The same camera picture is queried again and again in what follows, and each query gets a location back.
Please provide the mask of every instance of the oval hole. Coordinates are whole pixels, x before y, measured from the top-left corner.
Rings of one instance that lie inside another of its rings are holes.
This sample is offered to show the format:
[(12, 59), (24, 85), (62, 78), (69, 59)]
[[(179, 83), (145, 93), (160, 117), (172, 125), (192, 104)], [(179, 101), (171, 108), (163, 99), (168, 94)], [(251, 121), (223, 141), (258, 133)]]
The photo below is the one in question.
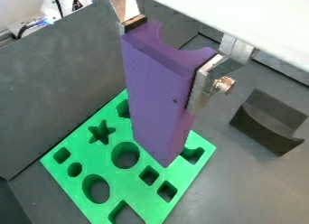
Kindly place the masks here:
[(140, 150), (133, 143), (123, 142), (113, 148), (111, 158), (116, 168), (128, 169), (139, 162)]
[(96, 175), (88, 175), (81, 184), (86, 199), (94, 204), (103, 204), (109, 198), (109, 185), (105, 179)]
[(72, 163), (68, 167), (68, 176), (77, 177), (81, 173), (81, 165), (80, 163)]

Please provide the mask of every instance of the circular hole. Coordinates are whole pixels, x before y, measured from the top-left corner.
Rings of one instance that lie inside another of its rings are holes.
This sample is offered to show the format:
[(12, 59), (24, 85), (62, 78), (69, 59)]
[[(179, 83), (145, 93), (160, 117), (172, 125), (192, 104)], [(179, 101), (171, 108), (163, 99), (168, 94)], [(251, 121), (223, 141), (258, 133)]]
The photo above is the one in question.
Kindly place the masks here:
[(123, 142), (116, 145), (111, 153), (111, 160), (119, 169), (131, 168), (140, 158), (137, 146), (131, 142)]
[(80, 163), (72, 163), (68, 167), (68, 176), (77, 177), (81, 173), (81, 165)]

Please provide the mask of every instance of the metal bracket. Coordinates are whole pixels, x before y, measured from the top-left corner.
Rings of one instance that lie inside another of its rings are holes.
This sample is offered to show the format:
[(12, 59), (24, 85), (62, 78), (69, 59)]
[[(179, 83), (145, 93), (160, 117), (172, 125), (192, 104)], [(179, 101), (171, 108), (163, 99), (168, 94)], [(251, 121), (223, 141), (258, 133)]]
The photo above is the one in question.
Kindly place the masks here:
[(196, 70), (185, 107), (192, 115), (199, 113), (210, 97), (218, 91), (226, 94), (230, 93), (235, 80), (227, 77), (227, 74), (240, 68), (256, 54), (256, 49), (251, 45), (236, 40), (227, 34), (223, 35), (219, 50), (226, 55), (222, 56), (218, 54), (201, 68)]
[(145, 16), (140, 14), (136, 0), (108, 0), (117, 15), (119, 35), (147, 22)]

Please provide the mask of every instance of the black object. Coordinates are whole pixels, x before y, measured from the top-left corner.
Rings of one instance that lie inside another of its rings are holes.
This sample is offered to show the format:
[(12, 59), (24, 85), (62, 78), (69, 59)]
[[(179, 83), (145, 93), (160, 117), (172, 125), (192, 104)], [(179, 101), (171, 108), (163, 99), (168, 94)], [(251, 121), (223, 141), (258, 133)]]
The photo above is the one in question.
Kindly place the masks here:
[(77, 11), (82, 8), (82, 5), (78, 0), (72, 0), (72, 11)]
[(230, 124), (274, 154), (283, 155), (303, 139), (292, 137), (307, 115), (255, 89)]
[(128, 19), (128, 21), (121, 23), (123, 30), (124, 30), (123, 33), (129, 32), (132, 29), (137, 28), (144, 23), (147, 23), (147, 17), (139, 14), (133, 18)]
[(61, 18), (62, 18), (62, 9), (61, 9), (61, 4), (60, 4), (58, 0), (54, 0), (54, 2), (56, 2), (56, 7), (57, 7), (57, 10), (58, 10), (58, 13), (60, 13)]
[(22, 36), (26, 29), (28, 29), (28, 27), (25, 25), (20, 28), (18, 34), (17, 34), (17, 37), (16, 37), (18, 40), (21, 39), (21, 36)]

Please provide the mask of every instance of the gray wall panel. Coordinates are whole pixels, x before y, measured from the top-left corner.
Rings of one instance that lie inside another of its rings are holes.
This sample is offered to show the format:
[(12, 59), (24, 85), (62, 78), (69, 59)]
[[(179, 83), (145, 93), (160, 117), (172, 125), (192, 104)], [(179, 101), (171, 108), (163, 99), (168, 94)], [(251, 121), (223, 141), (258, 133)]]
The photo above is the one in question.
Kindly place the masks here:
[(0, 49), (0, 176), (10, 179), (124, 89), (104, 2)]
[(30, 224), (16, 197), (9, 190), (6, 181), (0, 178), (0, 223)]

